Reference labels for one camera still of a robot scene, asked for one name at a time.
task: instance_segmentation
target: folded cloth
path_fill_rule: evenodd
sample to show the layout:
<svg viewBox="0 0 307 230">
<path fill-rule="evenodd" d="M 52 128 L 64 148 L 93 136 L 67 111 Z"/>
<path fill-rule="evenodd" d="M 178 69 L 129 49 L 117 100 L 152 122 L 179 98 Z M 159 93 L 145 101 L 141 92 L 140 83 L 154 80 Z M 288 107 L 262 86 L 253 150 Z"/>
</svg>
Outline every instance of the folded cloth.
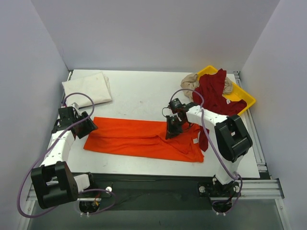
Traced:
<svg viewBox="0 0 307 230">
<path fill-rule="evenodd" d="M 197 73 L 191 73 L 189 75 L 187 75 L 184 79 L 182 79 L 181 81 L 181 88 L 182 89 L 190 89 L 190 90 L 195 90 L 197 87 L 199 87 L 200 83 L 197 80 L 198 78 L 198 74 Z M 225 78 L 225 85 L 224 85 L 224 89 L 223 89 L 223 94 L 231 94 L 233 90 L 233 85 L 232 85 L 232 81 L 226 77 Z M 187 96 L 190 101 L 193 101 L 193 95 L 192 95 L 192 91 L 183 91 L 184 95 Z"/>
<path fill-rule="evenodd" d="M 62 85 L 66 95 L 73 92 L 82 92 L 88 95 L 95 104 L 99 104 L 112 100 L 107 83 L 103 73 L 99 72 L 84 78 L 62 82 Z M 91 102 L 82 95 L 70 96 L 67 98 L 66 104 L 71 105 L 74 102 L 76 102 L 80 108 L 91 105 Z"/>
<path fill-rule="evenodd" d="M 85 150 L 158 158 L 174 161 L 203 162 L 197 139 L 200 127 L 193 125 L 188 132 L 165 140 L 166 122 L 95 117 L 98 126 L 89 134 Z"/>
<path fill-rule="evenodd" d="M 245 101 L 227 103 L 227 99 L 222 96 L 225 86 L 226 71 L 220 69 L 216 74 L 205 74 L 200 78 L 200 86 L 195 89 L 205 100 L 203 108 L 222 115 L 232 116 L 238 114 L 247 104 Z M 201 98 L 193 92 L 193 101 L 201 104 Z M 206 151 L 208 148 L 208 139 L 201 128 L 199 138 L 200 148 Z"/>
</svg>

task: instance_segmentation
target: yellow laundry bin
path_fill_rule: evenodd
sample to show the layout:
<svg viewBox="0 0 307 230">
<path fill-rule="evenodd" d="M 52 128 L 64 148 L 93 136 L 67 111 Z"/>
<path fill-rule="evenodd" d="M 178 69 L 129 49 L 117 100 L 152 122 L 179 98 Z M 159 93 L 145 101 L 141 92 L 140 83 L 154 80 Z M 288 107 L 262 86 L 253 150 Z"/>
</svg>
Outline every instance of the yellow laundry bin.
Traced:
<svg viewBox="0 0 307 230">
<path fill-rule="evenodd" d="M 198 72 L 198 80 L 204 74 L 215 74 L 215 73 L 217 73 L 216 68 L 214 68 L 213 66 L 207 66 L 206 68 Z M 238 113 L 238 115 L 241 115 L 256 102 L 256 99 L 251 95 L 249 95 L 246 91 L 241 89 L 237 84 L 233 83 L 233 87 L 234 89 L 231 94 L 223 94 L 223 95 L 225 98 L 229 99 L 230 101 L 238 102 L 241 99 L 243 99 L 247 103 L 247 106 L 244 109 L 242 109 L 240 113 Z"/>
</svg>

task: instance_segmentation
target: metal frame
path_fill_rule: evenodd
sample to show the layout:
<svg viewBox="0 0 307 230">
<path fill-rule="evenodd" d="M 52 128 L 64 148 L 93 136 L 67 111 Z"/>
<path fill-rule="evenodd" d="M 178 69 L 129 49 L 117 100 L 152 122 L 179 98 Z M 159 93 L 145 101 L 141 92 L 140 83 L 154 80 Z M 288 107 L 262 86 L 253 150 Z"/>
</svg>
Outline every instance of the metal frame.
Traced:
<svg viewBox="0 0 307 230">
<path fill-rule="evenodd" d="M 241 87 L 239 72 L 234 72 L 236 83 Z M 245 113 L 249 134 L 253 140 L 253 149 L 260 172 L 260 179 L 243 180 L 240 199 L 275 199 L 284 229 L 291 229 L 285 213 L 283 192 L 279 180 L 270 179 L 256 128 L 248 109 Z M 202 210 L 211 209 L 206 199 L 199 198 L 198 182 L 211 181 L 210 177 L 148 176 L 127 174 L 94 174 L 99 187 L 113 186 L 120 197 L 128 195 L 129 202 L 114 206 L 112 210 Z M 94 200 L 91 197 L 79 198 L 81 201 Z M 33 211 L 36 195 L 31 186 L 25 210 Z M 27 229 L 29 219 L 22 218 L 19 229 Z"/>
</svg>

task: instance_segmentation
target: white table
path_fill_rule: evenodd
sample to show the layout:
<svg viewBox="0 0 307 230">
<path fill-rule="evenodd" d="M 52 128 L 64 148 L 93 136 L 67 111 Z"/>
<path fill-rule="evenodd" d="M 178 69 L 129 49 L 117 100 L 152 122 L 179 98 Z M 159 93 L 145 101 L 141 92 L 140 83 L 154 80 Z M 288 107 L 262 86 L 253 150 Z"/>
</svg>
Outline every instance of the white table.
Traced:
<svg viewBox="0 0 307 230">
<path fill-rule="evenodd" d="M 101 70 L 74 70 L 71 79 L 89 76 L 99 71 Z M 167 106 L 171 95 L 181 88 L 181 80 L 189 74 L 112 70 L 102 72 L 109 78 L 113 101 L 96 105 L 92 119 L 99 116 L 165 121 L 161 114 L 162 108 Z M 233 74 L 227 76 L 235 82 Z M 177 97 L 182 103 L 189 103 L 183 92 L 179 92 Z M 81 109 L 84 110 L 90 113 L 91 108 Z M 244 115 L 241 117 L 246 125 Z M 210 137 L 217 146 L 213 132 L 210 132 Z M 72 172 L 213 176 L 219 167 L 218 159 L 210 146 L 203 152 L 203 163 L 190 163 L 92 152 L 83 149 L 85 142 L 86 138 L 76 139 L 71 148 L 68 166 Z M 244 156 L 238 172 L 245 178 L 260 177 L 253 148 Z"/>
</svg>

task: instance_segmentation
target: orange cloth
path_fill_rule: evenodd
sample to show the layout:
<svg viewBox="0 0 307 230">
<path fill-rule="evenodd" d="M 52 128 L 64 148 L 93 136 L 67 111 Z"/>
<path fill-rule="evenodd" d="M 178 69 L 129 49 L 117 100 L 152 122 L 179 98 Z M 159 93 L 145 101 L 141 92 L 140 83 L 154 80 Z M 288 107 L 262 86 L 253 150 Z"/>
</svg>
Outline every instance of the orange cloth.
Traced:
<svg viewBox="0 0 307 230">
<path fill-rule="evenodd" d="M 174 161 L 203 162 L 200 147 L 193 143 L 200 127 L 165 140 L 166 122 L 95 117 L 98 130 L 90 133 L 85 150 L 159 158 Z"/>
</svg>

